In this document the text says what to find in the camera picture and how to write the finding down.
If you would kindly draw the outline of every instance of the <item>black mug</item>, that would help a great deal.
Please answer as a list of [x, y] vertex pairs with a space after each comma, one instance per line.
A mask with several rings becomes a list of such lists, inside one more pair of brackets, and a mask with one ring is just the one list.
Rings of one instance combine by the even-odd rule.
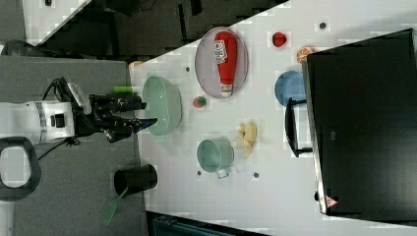
[[128, 188], [124, 197], [153, 189], [157, 183], [156, 170], [147, 164], [127, 170], [118, 170], [114, 174], [114, 188], [120, 196]]

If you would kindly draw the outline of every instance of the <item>ketchup bottle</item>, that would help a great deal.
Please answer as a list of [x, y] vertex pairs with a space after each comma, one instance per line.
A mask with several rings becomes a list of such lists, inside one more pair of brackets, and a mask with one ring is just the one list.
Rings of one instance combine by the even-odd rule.
[[229, 97], [233, 92], [237, 59], [237, 43], [233, 33], [222, 31], [215, 36], [214, 55], [220, 75], [221, 95]]

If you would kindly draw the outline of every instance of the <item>white table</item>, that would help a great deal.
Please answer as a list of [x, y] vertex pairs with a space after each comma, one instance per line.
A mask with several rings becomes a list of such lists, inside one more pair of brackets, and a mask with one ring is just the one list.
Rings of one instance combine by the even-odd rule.
[[[319, 29], [321, 22], [328, 24], [325, 30]], [[139, 134], [142, 164], [154, 165], [158, 174], [156, 188], [145, 193], [147, 210], [267, 235], [416, 235], [417, 228], [320, 214], [313, 198], [314, 159], [291, 152], [284, 135], [285, 109], [273, 93], [280, 74], [301, 71], [296, 52], [303, 46], [335, 47], [408, 28], [417, 29], [415, 0], [291, 0], [231, 27], [248, 48], [247, 81], [228, 99], [209, 98], [202, 110], [192, 106], [194, 97], [205, 94], [194, 71], [198, 41], [132, 67], [134, 86], [158, 75], [177, 85], [183, 99], [183, 120], [164, 142], [148, 130]], [[290, 35], [283, 48], [271, 43], [276, 31]], [[307, 113], [299, 111], [298, 130], [304, 131], [299, 139], [308, 146]], [[253, 153], [244, 158], [242, 150], [235, 150], [227, 178], [204, 172], [196, 157], [198, 144], [219, 136], [232, 141], [239, 123], [248, 120], [259, 127]]]
[[49, 38], [80, 12], [91, 0], [23, 0], [27, 42], [36, 46]]

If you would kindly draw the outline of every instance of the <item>blue plate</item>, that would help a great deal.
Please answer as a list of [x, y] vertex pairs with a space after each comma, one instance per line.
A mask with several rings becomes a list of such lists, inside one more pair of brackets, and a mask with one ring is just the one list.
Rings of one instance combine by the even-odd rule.
[[279, 103], [286, 106], [288, 99], [306, 99], [303, 74], [296, 71], [288, 71], [278, 77], [275, 83], [275, 97]]

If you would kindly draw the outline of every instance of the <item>white plate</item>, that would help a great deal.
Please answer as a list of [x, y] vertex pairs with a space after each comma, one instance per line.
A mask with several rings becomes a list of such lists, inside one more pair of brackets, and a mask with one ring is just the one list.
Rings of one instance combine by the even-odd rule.
[[225, 98], [221, 95], [220, 75], [218, 74], [217, 63], [214, 57], [214, 38], [221, 31], [228, 31], [236, 36], [237, 59], [233, 93], [243, 86], [248, 73], [248, 52], [239, 35], [228, 28], [215, 28], [206, 33], [196, 52], [196, 76], [203, 90], [215, 98]]

